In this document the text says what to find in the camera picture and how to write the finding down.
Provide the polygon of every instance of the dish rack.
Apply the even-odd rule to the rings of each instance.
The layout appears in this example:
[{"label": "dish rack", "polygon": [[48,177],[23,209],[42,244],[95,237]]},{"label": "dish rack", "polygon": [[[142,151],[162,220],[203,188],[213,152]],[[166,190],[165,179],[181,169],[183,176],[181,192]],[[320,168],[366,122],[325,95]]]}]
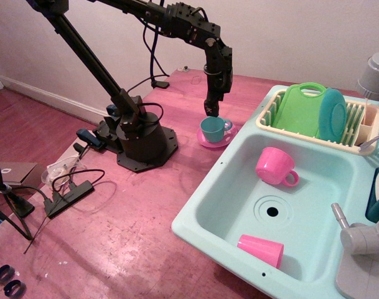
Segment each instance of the dish rack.
[{"label": "dish rack", "polygon": [[290,136],[300,140],[305,140],[318,145],[328,146],[341,151],[358,155],[368,155],[373,153],[376,148],[376,143],[369,146],[364,151],[360,151],[359,145],[371,140],[379,134],[379,106],[368,104],[365,111],[365,103],[349,100],[345,98],[347,104],[347,122],[340,143],[321,140],[314,137],[293,133],[285,129],[277,129],[272,127],[275,116],[279,110],[283,96],[286,90],[278,90],[265,106],[264,110],[256,119],[256,125],[262,130],[273,133]]}]

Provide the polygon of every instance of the sink basin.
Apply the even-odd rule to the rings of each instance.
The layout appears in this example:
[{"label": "sink basin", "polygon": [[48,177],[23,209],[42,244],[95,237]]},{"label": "sink basin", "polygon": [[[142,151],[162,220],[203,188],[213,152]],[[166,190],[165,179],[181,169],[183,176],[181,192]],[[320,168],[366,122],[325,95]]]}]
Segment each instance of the sink basin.
[{"label": "sink basin", "polygon": [[[364,157],[256,126],[260,107],[224,151],[172,223],[180,238],[273,298],[343,298],[335,288],[342,246],[330,205],[350,223],[371,225],[365,210],[379,153]],[[290,154],[295,187],[269,185],[255,173],[267,146]],[[241,235],[284,244],[276,269],[239,249]]]}]

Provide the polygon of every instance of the wooden table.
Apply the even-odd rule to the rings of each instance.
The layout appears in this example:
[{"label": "wooden table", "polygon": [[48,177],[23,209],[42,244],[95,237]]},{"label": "wooden table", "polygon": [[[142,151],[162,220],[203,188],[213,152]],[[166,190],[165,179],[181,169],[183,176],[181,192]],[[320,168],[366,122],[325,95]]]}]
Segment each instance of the wooden table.
[{"label": "wooden table", "polygon": [[[115,154],[89,151],[83,164],[104,169],[105,177],[95,192],[47,219],[26,254],[29,242],[8,223],[0,225],[0,266],[19,272],[16,278],[27,285],[24,298],[269,298],[171,231],[225,148],[210,150],[196,139],[205,118],[205,74],[174,72],[167,80],[167,90],[155,89],[144,99],[163,106],[162,125],[177,133],[179,149],[163,167],[134,174],[116,164]],[[233,82],[220,116],[239,129],[272,86],[289,84],[242,76]],[[76,175],[75,182],[97,176]],[[47,186],[43,190],[50,195]],[[35,232],[45,212],[39,194],[31,202],[36,209],[26,222]]]}]

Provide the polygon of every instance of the robotic arm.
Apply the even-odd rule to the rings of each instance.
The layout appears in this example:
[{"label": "robotic arm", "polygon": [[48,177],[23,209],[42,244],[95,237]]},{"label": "robotic arm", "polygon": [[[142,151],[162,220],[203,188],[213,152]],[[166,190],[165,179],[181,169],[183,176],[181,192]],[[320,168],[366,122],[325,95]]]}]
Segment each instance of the robotic arm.
[{"label": "robotic arm", "polygon": [[[109,116],[94,133],[109,150],[118,154],[118,164],[134,172],[162,166],[177,149],[174,131],[161,127],[157,116],[146,112],[141,97],[131,98],[114,81],[64,16],[68,0],[26,1],[48,19],[111,96],[114,105],[106,109]],[[232,86],[232,48],[222,42],[220,26],[209,22],[201,7],[194,8],[182,2],[162,7],[142,0],[98,1],[154,24],[166,37],[179,38],[203,49],[208,86],[204,108],[208,116],[218,116],[218,102]]]}]

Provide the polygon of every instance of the cup handle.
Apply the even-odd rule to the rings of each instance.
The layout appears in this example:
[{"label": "cup handle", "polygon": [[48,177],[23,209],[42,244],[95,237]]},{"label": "cup handle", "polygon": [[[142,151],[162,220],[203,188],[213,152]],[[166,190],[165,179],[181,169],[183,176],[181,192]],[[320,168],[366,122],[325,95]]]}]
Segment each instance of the cup handle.
[{"label": "cup handle", "polygon": [[232,128],[232,121],[226,119],[226,120],[224,120],[224,122],[225,122],[224,131],[231,130],[231,128]]},{"label": "cup handle", "polygon": [[299,183],[299,181],[300,181],[300,177],[299,177],[299,175],[297,174],[297,172],[295,172],[294,170],[290,170],[290,173],[289,174],[291,174],[292,176],[293,176],[293,178],[294,178],[294,183],[289,183],[288,181],[287,181],[287,178],[288,177],[285,177],[284,179],[283,179],[283,181],[282,181],[282,183],[285,185],[285,186],[287,186],[287,187],[294,187],[294,186],[296,186],[298,183]]}]

